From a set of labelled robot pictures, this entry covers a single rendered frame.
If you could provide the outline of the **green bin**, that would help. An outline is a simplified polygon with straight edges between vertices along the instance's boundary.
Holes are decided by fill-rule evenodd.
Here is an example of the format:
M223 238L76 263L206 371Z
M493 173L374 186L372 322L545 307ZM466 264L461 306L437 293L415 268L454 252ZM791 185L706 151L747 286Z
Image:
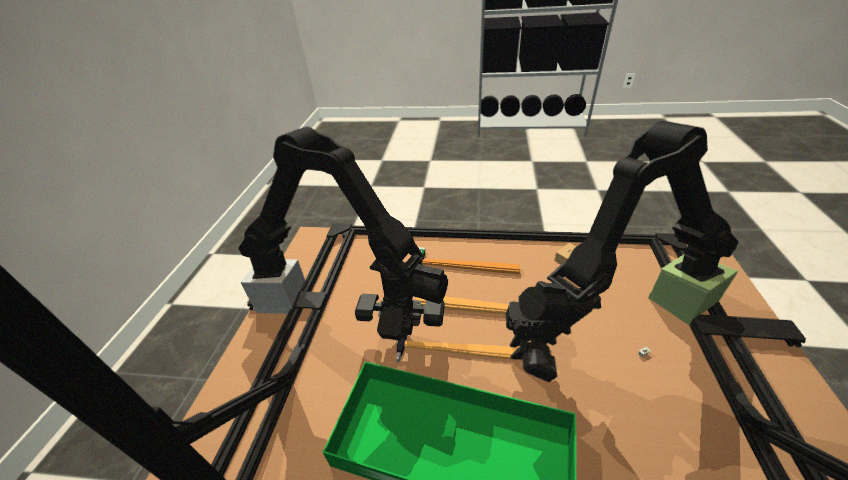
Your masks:
M370 480L576 480L576 413L365 362L326 460Z

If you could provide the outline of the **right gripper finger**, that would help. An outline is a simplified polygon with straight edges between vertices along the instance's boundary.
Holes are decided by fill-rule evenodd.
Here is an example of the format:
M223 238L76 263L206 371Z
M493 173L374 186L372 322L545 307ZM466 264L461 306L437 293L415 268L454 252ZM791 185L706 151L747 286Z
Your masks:
M514 360L522 359L523 352L527 349L527 343L528 342L520 339L520 347L512 353L510 358ZM522 352L520 351L520 349L522 350Z
M530 337L529 337L529 336L528 336L528 337L521 337L521 336L516 336L516 335L515 335L515 336L513 337L512 341L511 341L511 343L510 343L510 347L518 347L518 346L520 346L520 339L522 339L522 340L524 340L524 341L526 341L526 342L530 341Z

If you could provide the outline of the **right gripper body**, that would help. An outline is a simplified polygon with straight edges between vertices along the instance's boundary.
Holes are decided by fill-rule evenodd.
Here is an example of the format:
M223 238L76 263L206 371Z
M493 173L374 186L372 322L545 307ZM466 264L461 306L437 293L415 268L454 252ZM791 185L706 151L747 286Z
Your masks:
M528 374L550 382L558 376L555 357L550 355L547 343L554 346L557 343L556 337L562 333L569 335L571 327L563 326L557 321L544 321L543 324L545 326L540 335L536 339L530 337L531 343L527 343L528 349L522 356L523 369Z

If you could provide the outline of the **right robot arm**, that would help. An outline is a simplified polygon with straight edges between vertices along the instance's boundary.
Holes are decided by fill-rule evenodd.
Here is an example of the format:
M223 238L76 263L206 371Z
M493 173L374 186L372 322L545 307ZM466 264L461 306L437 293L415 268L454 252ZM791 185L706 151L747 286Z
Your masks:
M707 151L707 133L698 126L659 121L635 138L614 166L585 241L547 277L552 283L538 281L521 293L519 302L509 303L506 327L516 336L536 339L544 321L571 327L600 309L599 294L612 284L616 249L638 201L646 186L664 176L681 214L672 229L678 241L688 245L675 268L700 282L723 274L719 260L731 257L739 242L727 221L712 209L699 163ZM634 160L644 153L649 163Z

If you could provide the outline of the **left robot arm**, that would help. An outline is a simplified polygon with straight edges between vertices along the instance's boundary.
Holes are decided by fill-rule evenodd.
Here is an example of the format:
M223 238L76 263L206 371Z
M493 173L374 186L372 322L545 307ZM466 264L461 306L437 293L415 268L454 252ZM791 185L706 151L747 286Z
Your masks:
M314 170L332 175L365 225L376 258L369 268L380 272L384 292L400 296L408 291L437 304L443 301L448 287L444 270L421 265L425 257L413 236L387 212L350 149L311 127L302 127L276 139L273 158L277 170L262 212L249 225L238 248L242 256L250 258L253 279L282 275L287 262L279 244L291 229L285 216L304 172ZM411 257L404 262L408 254ZM412 334L413 320L405 304L392 306L383 301L381 305L377 326L381 338L401 340Z

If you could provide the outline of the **brown cardboard box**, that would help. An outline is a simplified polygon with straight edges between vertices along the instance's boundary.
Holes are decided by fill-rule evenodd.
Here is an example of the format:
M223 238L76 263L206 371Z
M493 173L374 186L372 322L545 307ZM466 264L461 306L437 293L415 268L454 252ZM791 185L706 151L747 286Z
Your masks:
M560 250L558 250L556 252L554 261L561 265L565 260L568 259L570 253L573 251L573 249L575 247L576 247L575 245L568 243L567 245L565 245L563 248L561 248Z

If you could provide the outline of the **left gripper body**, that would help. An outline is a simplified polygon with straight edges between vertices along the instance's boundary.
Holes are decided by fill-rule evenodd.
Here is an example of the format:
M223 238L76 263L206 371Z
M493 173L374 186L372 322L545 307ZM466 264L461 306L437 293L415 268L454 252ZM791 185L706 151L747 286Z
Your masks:
M357 306L355 308L355 317L357 321L370 322L373 319L373 311L379 311L378 316L380 317L382 301L380 301L380 303L377 303L378 299L378 294L360 295ZM408 291L400 296L391 296L384 292L383 297L383 301L388 302L388 304L392 306L398 306L398 303L405 304L409 309L409 319L419 320L421 314L423 314L423 323L425 325L435 327L440 327L443 325L443 316L445 308L444 300L440 304L426 300L425 306L423 306L421 305L422 301L412 299L411 295L408 294Z

